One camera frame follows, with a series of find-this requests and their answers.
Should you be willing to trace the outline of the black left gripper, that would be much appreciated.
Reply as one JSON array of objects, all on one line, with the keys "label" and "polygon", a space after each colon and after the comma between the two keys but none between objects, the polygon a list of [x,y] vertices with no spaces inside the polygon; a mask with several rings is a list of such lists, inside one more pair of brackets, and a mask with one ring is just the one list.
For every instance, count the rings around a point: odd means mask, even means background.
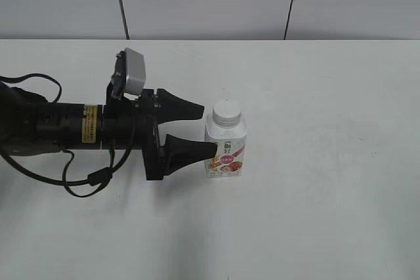
[{"label": "black left gripper", "polygon": [[133,150],[140,150],[147,180],[163,177],[188,165],[214,158],[217,145],[197,142],[168,134],[160,147],[158,124],[172,121],[198,120],[204,107],[183,100],[165,89],[144,89],[135,100],[112,97],[107,92],[102,114],[102,143],[114,150],[123,150],[122,158],[112,167],[116,172]]}]

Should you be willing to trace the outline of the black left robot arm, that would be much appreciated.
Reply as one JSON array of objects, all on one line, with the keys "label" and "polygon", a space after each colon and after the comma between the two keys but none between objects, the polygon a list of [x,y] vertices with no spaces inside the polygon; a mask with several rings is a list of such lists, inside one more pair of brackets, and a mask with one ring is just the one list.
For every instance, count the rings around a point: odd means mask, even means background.
[{"label": "black left robot arm", "polygon": [[34,156],[62,150],[141,150],[147,180],[210,158],[217,146],[168,134],[159,125],[198,120],[204,107],[164,89],[144,89],[130,100],[107,97],[104,105],[48,102],[42,96],[1,84],[1,151]]}]

